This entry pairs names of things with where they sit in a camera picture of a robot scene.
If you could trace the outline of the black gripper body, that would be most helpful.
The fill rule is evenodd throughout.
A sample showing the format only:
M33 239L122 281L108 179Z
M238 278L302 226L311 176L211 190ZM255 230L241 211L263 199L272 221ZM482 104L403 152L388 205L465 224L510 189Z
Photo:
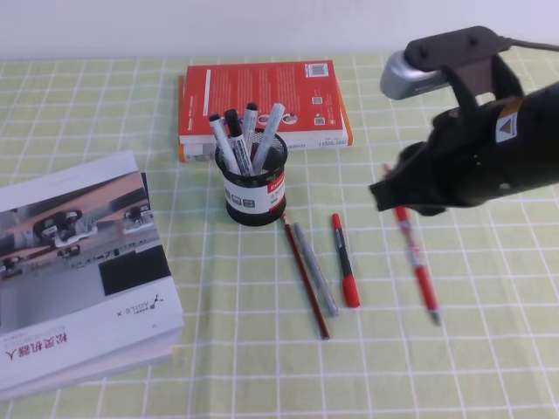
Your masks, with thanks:
M484 105L459 69L443 66L458 105L434 118L427 141L405 148L370 185L378 210L436 216L558 182L558 85L524 94L502 58L487 64L482 90L495 99Z

